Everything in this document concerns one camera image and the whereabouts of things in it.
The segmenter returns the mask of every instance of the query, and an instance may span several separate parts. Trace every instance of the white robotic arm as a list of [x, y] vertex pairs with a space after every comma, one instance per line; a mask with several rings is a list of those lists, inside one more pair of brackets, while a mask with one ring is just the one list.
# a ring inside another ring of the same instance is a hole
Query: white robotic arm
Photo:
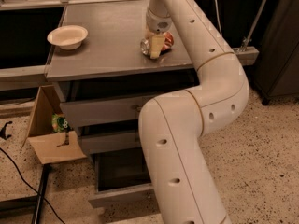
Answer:
[[[232, 49], [193, 0], [150, 0], [152, 32], [165, 32], [170, 18], [200, 85], [155, 97], [142, 108], [139, 133], [151, 182], [164, 223], [231, 223], [197, 140], [242, 113], [248, 81]], [[153, 58], [159, 49], [153, 49]]]

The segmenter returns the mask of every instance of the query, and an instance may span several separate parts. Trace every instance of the white bowl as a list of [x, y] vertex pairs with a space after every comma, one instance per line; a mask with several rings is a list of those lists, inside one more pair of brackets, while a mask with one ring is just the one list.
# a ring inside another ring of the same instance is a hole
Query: white bowl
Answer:
[[51, 31], [47, 40], [61, 49], [77, 49], [87, 34], [87, 30], [81, 26], [62, 26]]

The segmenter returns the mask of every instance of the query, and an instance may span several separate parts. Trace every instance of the open cardboard box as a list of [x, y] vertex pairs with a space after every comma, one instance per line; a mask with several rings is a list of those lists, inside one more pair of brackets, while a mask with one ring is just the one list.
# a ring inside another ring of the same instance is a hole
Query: open cardboard box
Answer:
[[85, 158], [74, 131], [69, 132], [69, 145], [64, 143], [65, 133], [54, 133], [52, 115], [62, 114], [59, 98], [53, 86], [41, 86], [31, 112], [27, 141], [42, 164]]

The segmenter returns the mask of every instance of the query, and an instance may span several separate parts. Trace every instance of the speckled floor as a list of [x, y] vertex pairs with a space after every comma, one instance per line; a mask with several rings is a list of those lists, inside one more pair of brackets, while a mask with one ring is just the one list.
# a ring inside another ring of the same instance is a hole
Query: speckled floor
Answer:
[[[33, 103], [0, 106], [0, 126], [12, 120], [0, 147], [19, 165], [35, 188], [41, 164], [24, 143]], [[243, 114], [223, 130], [200, 139], [223, 203], [233, 223], [299, 223], [299, 102], [293, 98], [261, 104], [250, 91]], [[92, 209], [94, 172], [88, 160], [52, 165], [46, 197], [65, 223], [163, 223], [154, 199]], [[0, 201], [34, 193], [20, 180], [14, 166], [0, 153]], [[31, 223], [32, 209], [0, 214], [0, 223]], [[41, 223], [60, 223], [46, 206]]]

